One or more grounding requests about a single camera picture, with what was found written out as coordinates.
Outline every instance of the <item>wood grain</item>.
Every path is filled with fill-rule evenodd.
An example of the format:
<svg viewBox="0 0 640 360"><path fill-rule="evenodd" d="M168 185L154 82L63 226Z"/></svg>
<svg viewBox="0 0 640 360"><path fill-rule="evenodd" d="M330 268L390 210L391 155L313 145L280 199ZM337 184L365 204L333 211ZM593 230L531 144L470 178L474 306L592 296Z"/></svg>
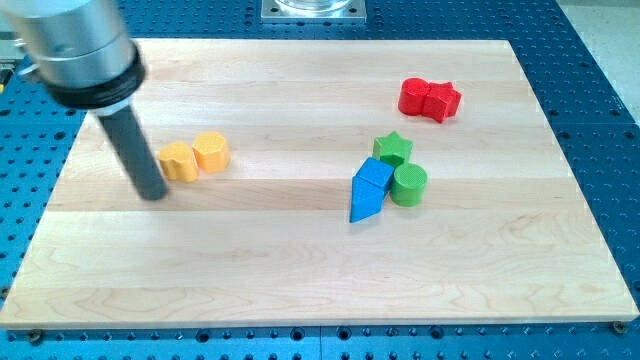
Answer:
<svg viewBox="0 0 640 360"><path fill-rule="evenodd" d="M2 312L26 328L631 320L638 310L504 41L140 40L154 151L231 163L145 202L85 120ZM439 125L402 80L463 93ZM373 139L414 141L425 201L348 223Z"/></svg>

